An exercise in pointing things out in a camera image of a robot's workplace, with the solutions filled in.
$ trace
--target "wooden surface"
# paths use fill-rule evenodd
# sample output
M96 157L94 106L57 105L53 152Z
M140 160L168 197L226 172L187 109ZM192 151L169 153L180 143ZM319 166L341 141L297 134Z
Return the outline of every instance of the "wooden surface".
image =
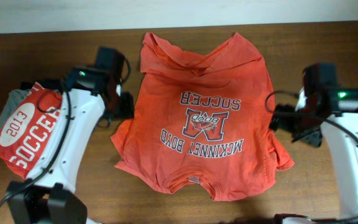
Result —
M335 63L340 83L358 87L358 22L8 34L0 35L0 111L9 91L21 81L63 77L73 65L92 63L99 46L117 48L129 59L133 72L123 89L136 98L143 78L139 53L146 31L199 54L207 54L239 32L265 57L276 90L298 91L301 71L315 62ZM287 100L278 97L277 101ZM337 187L326 143L318 149L291 144L290 135L279 131L277 136L295 166L278 172L277 183L259 196L214 202L199 185L185 186L173 195L161 194L139 178L115 169L119 154L109 137L118 124L94 130L78 172L76 194L96 221L217 223L276 213L313 218L338 214ZM0 160L0 199L12 179L19 178ZM0 223L11 222L4 206Z

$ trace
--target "m letter logo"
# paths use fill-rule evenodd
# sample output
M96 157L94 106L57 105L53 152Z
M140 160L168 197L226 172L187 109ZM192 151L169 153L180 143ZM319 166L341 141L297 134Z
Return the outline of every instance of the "m letter logo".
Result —
M186 115L186 126L183 127L182 135L195 139L204 133L207 141L223 140L223 125L229 117L228 111L208 116L206 112L202 113L202 111L187 108Z

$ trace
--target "oval graphic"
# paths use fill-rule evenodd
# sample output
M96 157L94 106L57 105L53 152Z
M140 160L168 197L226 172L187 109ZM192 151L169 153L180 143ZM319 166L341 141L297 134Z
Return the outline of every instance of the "oval graphic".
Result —
M34 116L35 106L25 103L13 112L6 121L0 136L0 145L7 147L15 143L23 134Z

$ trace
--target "clothing tag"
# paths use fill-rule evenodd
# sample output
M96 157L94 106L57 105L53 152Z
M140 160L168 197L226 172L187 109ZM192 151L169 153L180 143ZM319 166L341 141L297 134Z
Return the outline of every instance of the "clothing tag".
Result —
M198 177L189 177L189 181L192 181L192 182L197 183L197 184L200 183L200 179Z

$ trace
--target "red t-shirt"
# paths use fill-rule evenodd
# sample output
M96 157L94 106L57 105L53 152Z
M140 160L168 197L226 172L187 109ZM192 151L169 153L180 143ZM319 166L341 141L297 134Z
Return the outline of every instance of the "red t-shirt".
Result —
M143 45L135 118L111 136L122 157L117 168L159 192L198 182L214 200L229 201L262 193L277 169L293 165L269 129L264 101L273 87L248 40L234 34L208 55L151 33Z
M0 130L0 158L15 174L25 178L39 160L56 125L61 103L60 94L36 82L5 122Z

